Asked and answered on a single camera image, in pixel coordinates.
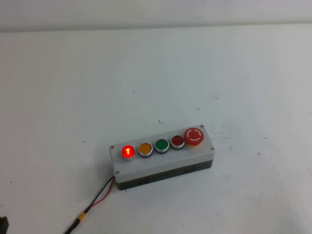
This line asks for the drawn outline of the red indicator lamp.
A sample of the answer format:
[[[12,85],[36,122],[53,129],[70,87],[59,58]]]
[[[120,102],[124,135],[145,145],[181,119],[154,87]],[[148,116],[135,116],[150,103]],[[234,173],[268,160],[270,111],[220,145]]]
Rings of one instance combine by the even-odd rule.
[[[121,150],[122,158],[131,161],[136,158],[136,150],[132,145],[125,145]]]

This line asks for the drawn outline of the yellow push button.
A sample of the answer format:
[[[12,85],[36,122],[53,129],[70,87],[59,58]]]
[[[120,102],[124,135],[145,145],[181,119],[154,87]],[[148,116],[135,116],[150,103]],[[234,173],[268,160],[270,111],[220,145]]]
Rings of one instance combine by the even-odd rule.
[[[142,143],[138,148],[138,153],[142,158],[148,158],[153,154],[153,146],[150,143]]]

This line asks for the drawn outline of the red emergency stop button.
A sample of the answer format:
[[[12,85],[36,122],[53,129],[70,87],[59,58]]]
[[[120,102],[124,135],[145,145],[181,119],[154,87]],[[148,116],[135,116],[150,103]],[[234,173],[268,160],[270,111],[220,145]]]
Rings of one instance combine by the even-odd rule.
[[[184,140],[188,145],[197,146],[204,140],[204,133],[199,128],[188,128],[184,132]]]

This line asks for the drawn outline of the green push button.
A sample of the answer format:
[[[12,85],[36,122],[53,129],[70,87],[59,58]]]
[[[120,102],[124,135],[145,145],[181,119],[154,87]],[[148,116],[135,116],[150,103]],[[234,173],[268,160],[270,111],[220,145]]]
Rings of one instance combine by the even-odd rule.
[[[169,142],[165,139],[158,139],[155,142],[155,151],[158,154],[165,154],[169,150]]]

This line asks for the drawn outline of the dark red push button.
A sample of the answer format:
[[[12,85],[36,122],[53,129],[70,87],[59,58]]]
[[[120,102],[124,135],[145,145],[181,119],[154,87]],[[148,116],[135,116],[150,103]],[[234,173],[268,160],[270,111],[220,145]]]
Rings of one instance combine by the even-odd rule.
[[[174,150],[181,150],[185,146],[184,138],[180,135],[175,135],[171,138],[170,145]]]

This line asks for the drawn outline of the black object at left edge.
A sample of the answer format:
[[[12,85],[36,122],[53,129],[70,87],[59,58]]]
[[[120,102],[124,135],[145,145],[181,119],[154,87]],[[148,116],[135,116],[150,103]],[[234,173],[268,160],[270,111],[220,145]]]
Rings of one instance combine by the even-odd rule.
[[[8,218],[6,216],[0,217],[0,234],[6,234],[9,227]]]

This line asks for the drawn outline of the grey button switch box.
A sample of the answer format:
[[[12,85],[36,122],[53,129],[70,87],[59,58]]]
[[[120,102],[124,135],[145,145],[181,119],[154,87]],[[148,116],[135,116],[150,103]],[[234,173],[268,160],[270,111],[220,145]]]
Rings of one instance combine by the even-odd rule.
[[[197,146],[188,145],[181,150],[174,150],[170,141],[175,135],[184,138],[184,132],[188,128],[199,128],[204,133],[204,140]],[[215,149],[203,124],[173,130],[137,140],[110,146],[111,164],[117,187],[119,190],[127,190],[148,183],[157,182],[175,176],[197,172],[211,168],[214,160]],[[165,154],[155,151],[155,142],[165,139],[169,142],[169,150]],[[142,158],[138,148],[142,143],[150,143],[153,146],[153,154],[148,158]],[[125,145],[132,145],[136,150],[136,158],[126,161],[122,158],[121,150]]]

